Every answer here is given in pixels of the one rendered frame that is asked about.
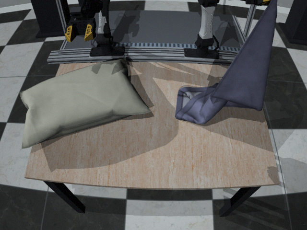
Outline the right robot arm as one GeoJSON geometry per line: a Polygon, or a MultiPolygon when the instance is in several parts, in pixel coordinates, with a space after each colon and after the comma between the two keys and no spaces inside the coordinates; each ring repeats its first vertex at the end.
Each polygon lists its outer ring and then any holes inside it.
{"type": "Polygon", "coordinates": [[[95,13],[99,12],[99,27],[96,42],[101,47],[92,47],[90,51],[90,56],[123,56],[125,47],[112,47],[113,36],[111,36],[109,27],[110,0],[86,0],[86,2],[83,1],[84,0],[78,0],[79,7],[71,7],[70,14],[72,18],[81,20],[89,18],[88,14],[90,14],[94,18],[95,13]]]}

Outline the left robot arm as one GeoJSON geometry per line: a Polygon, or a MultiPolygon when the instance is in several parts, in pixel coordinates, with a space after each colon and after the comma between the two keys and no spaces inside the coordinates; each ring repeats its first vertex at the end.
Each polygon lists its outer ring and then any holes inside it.
{"type": "Polygon", "coordinates": [[[213,14],[219,1],[220,0],[198,0],[201,5],[202,16],[201,29],[197,41],[195,42],[197,49],[185,48],[185,57],[219,59],[217,50],[208,50],[208,46],[213,46],[214,43],[212,32],[213,14]]]}

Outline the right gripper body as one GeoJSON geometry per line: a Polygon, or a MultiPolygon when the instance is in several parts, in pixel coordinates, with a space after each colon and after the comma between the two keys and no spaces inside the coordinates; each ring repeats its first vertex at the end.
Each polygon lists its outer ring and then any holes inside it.
{"type": "Polygon", "coordinates": [[[90,24],[92,26],[91,32],[93,32],[93,35],[94,35],[94,38],[95,38],[96,37],[96,33],[95,33],[95,29],[96,29],[95,18],[93,18],[90,14],[88,14],[88,15],[89,15],[89,18],[81,19],[81,20],[76,19],[76,20],[71,21],[71,24],[68,24],[66,26],[65,33],[67,33],[67,28],[69,26],[72,26],[75,37],[77,35],[85,35],[87,25],[90,24]]]}

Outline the grey slotted metal crossbar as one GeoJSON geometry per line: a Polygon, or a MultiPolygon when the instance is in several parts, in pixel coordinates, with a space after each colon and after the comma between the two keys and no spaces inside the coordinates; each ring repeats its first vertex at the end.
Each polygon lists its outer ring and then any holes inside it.
{"type": "Polygon", "coordinates": [[[185,57],[184,52],[175,51],[124,51],[123,56],[98,56],[91,57],[90,52],[58,53],[51,51],[48,64],[58,63],[80,63],[80,62],[107,62],[126,58],[126,61],[147,61],[147,62],[183,62],[231,65],[235,55],[219,54],[219,59],[185,57]]]}

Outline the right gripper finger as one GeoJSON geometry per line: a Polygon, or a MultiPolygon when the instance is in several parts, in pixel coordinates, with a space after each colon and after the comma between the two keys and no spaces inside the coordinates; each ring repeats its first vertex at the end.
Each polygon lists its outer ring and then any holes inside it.
{"type": "Polygon", "coordinates": [[[66,36],[66,39],[68,42],[72,42],[75,38],[75,35],[74,35],[74,31],[73,31],[73,27],[72,26],[69,26],[67,28],[67,33],[65,34],[66,36]]]}
{"type": "Polygon", "coordinates": [[[94,39],[94,35],[93,35],[93,32],[91,32],[91,29],[92,29],[92,26],[90,24],[88,24],[87,28],[86,28],[85,37],[84,37],[85,41],[89,41],[89,40],[94,39]]]}

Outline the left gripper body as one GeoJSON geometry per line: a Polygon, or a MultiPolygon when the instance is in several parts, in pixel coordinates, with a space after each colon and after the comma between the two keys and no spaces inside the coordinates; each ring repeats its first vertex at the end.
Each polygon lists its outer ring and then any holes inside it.
{"type": "Polygon", "coordinates": [[[246,0],[246,4],[255,4],[257,6],[268,6],[266,4],[261,5],[263,2],[263,0],[246,0]]]}

